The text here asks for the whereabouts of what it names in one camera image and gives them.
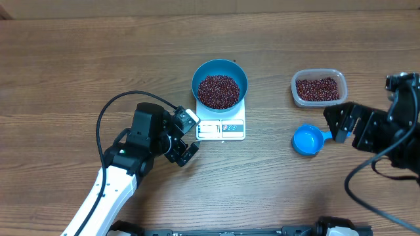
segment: white robotic arm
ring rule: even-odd
[[[96,207],[90,220],[87,222],[80,236],[105,236],[112,222],[115,220],[121,207],[127,200],[133,196],[137,188],[137,180],[135,174],[129,176],[127,170],[109,166],[106,169],[106,187],[104,194]],[[102,184],[102,168],[98,172],[98,177],[94,186],[77,211],[73,220],[70,222],[66,230],[61,236],[74,236],[80,225],[92,209],[93,203],[98,197]],[[111,231],[108,236],[124,236],[129,235],[124,232]]]

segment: blue cup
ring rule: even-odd
[[[226,109],[209,108],[202,102],[200,102],[200,100],[198,99],[198,87],[208,75],[227,75],[233,78],[233,80],[235,80],[236,84],[238,84],[238,87],[240,89],[238,102],[232,107]],[[210,60],[204,63],[197,69],[194,76],[192,77],[192,93],[194,94],[194,97],[196,97],[197,102],[201,103],[208,110],[214,112],[220,113],[234,109],[245,98],[247,90],[248,78],[243,69],[240,66],[238,66],[235,62],[231,62],[225,59]]]
[[[315,155],[324,147],[326,140],[332,138],[331,132],[322,132],[313,125],[302,125],[296,130],[291,143],[301,155]]]

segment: red beans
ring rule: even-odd
[[[319,80],[296,81],[297,94],[305,101],[321,102],[340,99],[337,82],[327,77]]]
[[[208,75],[198,86],[198,99],[214,109],[226,109],[239,100],[240,88],[227,75]]]

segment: digital scale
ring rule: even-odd
[[[197,101],[196,127],[198,140],[244,140],[245,139],[245,99],[229,111],[215,112]]]

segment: wood grain surface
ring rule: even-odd
[[[339,10],[415,10],[420,0],[0,0],[16,20]]]
[[[418,10],[2,21],[0,30],[0,235],[59,235],[100,168],[95,124],[103,105],[145,90],[195,110],[191,78],[214,58],[235,60],[248,75],[247,138],[204,142],[183,168],[157,158],[117,219],[217,229],[329,215],[370,224],[375,235],[413,235],[345,193],[345,176],[371,157],[351,147],[352,138],[329,142],[313,158],[293,151],[296,128],[327,124],[323,109],[294,105],[290,81],[301,69],[335,68],[346,77],[348,101],[388,109],[385,76],[420,71]],[[134,95],[109,108],[103,147],[131,125],[139,102],[156,101]],[[379,169],[407,173],[388,163]],[[414,182],[363,170],[351,188],[420,226]]]

